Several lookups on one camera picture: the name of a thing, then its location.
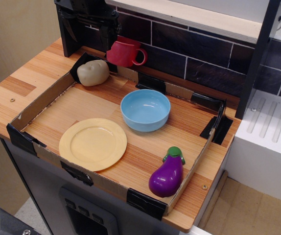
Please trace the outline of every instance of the bowl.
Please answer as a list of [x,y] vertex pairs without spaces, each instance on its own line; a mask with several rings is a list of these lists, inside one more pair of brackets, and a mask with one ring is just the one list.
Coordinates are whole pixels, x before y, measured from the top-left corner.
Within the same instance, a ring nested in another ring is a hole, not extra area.
[[170,108],[170,101],[164,94],[149,89],[133,91],[121,102],[125,123],[141,132],[161,128],[168,120]]

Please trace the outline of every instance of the wooden shelf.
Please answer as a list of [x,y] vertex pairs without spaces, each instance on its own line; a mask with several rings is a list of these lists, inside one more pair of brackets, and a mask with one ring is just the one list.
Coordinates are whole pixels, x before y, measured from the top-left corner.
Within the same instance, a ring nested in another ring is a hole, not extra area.
[[168,0],[106,0],[108,4],[256,44],[262,23]]

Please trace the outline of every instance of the plate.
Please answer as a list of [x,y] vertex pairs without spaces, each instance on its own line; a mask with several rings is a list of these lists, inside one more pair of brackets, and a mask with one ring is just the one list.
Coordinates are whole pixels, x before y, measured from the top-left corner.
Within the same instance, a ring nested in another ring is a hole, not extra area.
[[90,171],[104,170],[123,156],[124,130],[115,122],[91,118],[71,126],[59,142],[60,156]]

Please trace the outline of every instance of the mug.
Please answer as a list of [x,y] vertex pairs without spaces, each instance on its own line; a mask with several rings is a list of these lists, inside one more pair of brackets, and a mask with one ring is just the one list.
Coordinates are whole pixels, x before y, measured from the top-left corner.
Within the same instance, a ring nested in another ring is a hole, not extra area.
[[[134,65],[143,65],[147,61],[147,52],[140,48],[141,44],[138,41],[125,38],[122,36],[117,37],[109,51],[107,51],[107,60],[114,65],[122,67],[131,67]],[[144,59],[142,62],[136,61],[138,52],[143,53]]]

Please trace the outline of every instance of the cardboard box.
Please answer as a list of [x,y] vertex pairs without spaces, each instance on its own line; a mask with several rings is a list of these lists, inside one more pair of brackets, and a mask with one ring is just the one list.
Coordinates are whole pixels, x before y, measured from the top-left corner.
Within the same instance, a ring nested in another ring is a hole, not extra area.
[[188,182],[192,178],[196,168],[199,166],[204,153],[211,141],[222,142],[225,134],[227,133],[232,121],[224,116],[225,102],[210,97],[206,97],[185,88],[175,86],[173,84],[160,81],[156,78],[147,76],[146,74],[137,73],[127,68],[117,68],[109,64],[110,70],[117,73],[120,76],[129,77],[132,81],[136,82],[136,87],[150,88],[159,90],[165,94],[172,94],[172,96],[179,97],[180,99],[189,100],[191,103],[195,103],[206,107],[214,111],[217,115],[209,114],[213,116],[208,125],[205,126],[204,131],[201,133],[205,139],[204,146],[199,147],[196,158],[193,161],[191,169],[185,174],[185,178],[175,195],[159,198],[147,195],[141,190],[133,189],[133,187],[126,187],[111,180],[99,173],[89,171],[80,165],[75,165],[66,159],[59,156],[57,152],[50,150],[47,147],[46,142],[33,137],[32,133],[25,131],[26,127],[34,120],[38,120],[39,114],[46,113],[46,110],[54,105],[54,102],[65,94],[70,93],[70,88],[79,83],[79,79],[76,74],[77,68],[86,63],[87,61],[99,59],[92,55],[84,54],[73,66],[73,68],[66,75],[57,80],[50,88],[48,88],[42,95],[34,100],[27,108],[25,108],[20,115],[18,115],[11,123],[8,124],[7,130],[11,139],[11,142],[41,158],[51,164],[63,168],[73,177],[83,181],[85,184],[91,186],[94,185],[100,189],[126,201],[128,204],[138,208],[139,210],[151,215],[154,218],[160,219],[162,216],[167,215],[172,211],[174,205],[180,198],[181,194],[185,190]]

